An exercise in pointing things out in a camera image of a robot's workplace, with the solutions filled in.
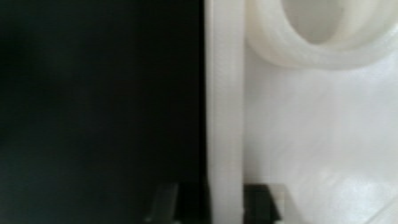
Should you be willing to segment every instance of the white plastic part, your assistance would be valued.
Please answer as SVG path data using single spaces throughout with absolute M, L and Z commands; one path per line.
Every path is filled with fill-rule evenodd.
M 398 223 L 397 1 L 340 1 L 335 32 L 322 30 L 322 38 L 280 11 L 294 36 L 271 17 L 282 45 L 255 40 L 250 46 L 246 3 L 260 1 L 207 0 L 212 223 L 242 224 L 244 181 L 271 185 L 285 224 Z M 312 14 L 315 4 L 337 1 L 285 3 L 298 2 L 290 12 L 301 16 L 306 7 Z M 282 3 L 267 2 L 264 7 Z
M 207 1 L 212 223 L 244 217 L 244 0 Z
M 398 1 L 340 3 L 344 18 L 337 33 L 324 43 L 314 44 L 292 26 L 283 0 L 248 0 L 250 43 L 278 65 L 347 70 L 376 63 L 397 50 Z

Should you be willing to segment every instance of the white surface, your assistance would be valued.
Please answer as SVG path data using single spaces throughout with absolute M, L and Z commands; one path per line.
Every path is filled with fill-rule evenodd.
M 315 42 L 337 29 L 338 2 L 347 1 L 285 1 L 296 29 Z M 367 7 L 351 10 L 367 19 Z M 358 25 L 349 26 L 351 33 Z M 274 65 L 248 45 L 246 181 L 271 184 L 285 224 L 393 224 L 398 53 L 356 70 L 315 67 Z
M 242 224 L 244 0 L 209 0 L 207 21 L 212 221 Z
M 395 224 L 398 53 L 356 70 L 274 65 L 244 45 L 244 2 L 207 4 L 214 224 L 242 224 L 242 171 L 248 183 L 273 187 L 285 224 Z M 338 29 L 342 2 L 358 10 L 358 20 L 340 27 L 351 36 L 370 19 L 372 0 L 285 0 L 312 43 Z

